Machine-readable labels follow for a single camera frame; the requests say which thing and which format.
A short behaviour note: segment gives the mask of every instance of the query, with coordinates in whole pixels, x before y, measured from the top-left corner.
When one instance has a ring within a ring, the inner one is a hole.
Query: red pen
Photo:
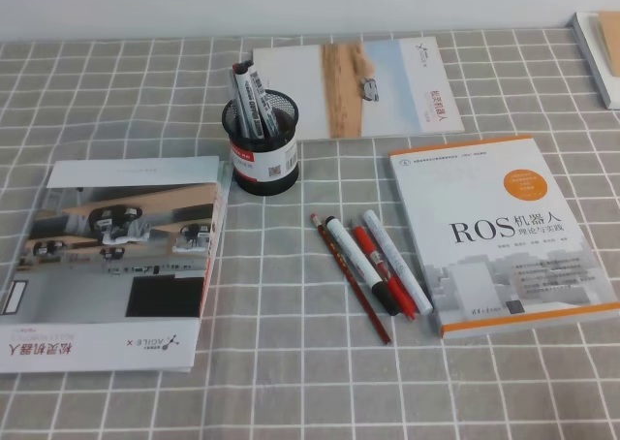
[[[412,319],[416,319],[416,308],[413,299],[407,293],[403,293],[403,290],[398,286],[396,276],[389,273],[388,266],[379,251],[377,251],[375,243],[370,239],[364,228],[355,220],[353,221],[353,233],[363,253],[368,256],[370,263],[386,281],[389,291],[396,298],[403,313]]]

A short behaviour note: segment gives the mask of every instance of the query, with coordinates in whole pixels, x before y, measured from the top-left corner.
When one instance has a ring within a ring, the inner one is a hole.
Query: book with wooden table cover
[[[217,157],[56,163],[0,303],[0,373],[191,367],[231,174]]]
[[[433,37],[257,48],[254,63],[299,107],[299,140],[464,131]]]

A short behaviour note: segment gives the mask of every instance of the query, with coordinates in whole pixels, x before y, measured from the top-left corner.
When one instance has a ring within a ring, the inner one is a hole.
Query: barcode sticker
[[[287,172],[289,172],[297,163],[297,145],[289,149],[284,155],[284,158],[287,160]]]

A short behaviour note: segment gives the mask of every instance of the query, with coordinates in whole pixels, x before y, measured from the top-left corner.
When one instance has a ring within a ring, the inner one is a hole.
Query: black mesh pen holder
[[[239,130],[235,102],[229,101],[222,111],[222,125],[231,143],[232,175],[243,190],[257,196],[283,193],[299,177],[295,137],[299,119],[297,104],[278,91],[267,89],[266,94],[280,131],[275,137],[265,132],[263,140],[244,138]]]

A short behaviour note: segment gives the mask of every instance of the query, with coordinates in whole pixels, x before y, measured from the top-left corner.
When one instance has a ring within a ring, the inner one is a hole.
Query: black pen cap
[[[232,65],[232,71],[236,75],[243,75],[247,73],[248,68],[245,66],[245,64],[234,64]]]
[[[384,281],[377,282],[372,287],[372,294],[379,300],[381,305],[390,316],[400,312],[400,306],[394,296],[389,292],[388,284]]]

